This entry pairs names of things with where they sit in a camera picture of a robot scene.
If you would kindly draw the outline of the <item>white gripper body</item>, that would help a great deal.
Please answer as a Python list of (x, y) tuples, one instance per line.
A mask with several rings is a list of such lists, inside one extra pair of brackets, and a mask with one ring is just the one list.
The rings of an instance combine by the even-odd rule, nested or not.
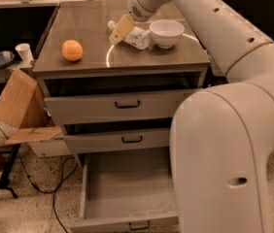
[(128, 0), (127, 9), (134, 20), (146, 22), (169, 0)]

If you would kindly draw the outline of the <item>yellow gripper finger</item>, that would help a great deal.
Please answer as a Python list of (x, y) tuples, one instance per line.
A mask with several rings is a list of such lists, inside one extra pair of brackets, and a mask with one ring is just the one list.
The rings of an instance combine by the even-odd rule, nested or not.
[(135, 21), (131, 15), (123, 15), (119, 22), (110, 20), (108, 27), (112, 30), (109, 41), (116, 45), (122, 41), (135, 27)]

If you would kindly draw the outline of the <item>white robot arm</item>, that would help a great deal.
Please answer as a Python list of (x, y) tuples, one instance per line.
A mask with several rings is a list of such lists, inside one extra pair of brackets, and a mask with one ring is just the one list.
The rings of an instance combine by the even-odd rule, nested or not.
[(272, 233), (274, 42), (221, 0), (128, 0), (145, 22), (172, 2), (226, 77), (177, 109), (170, 162), (181, 233)]

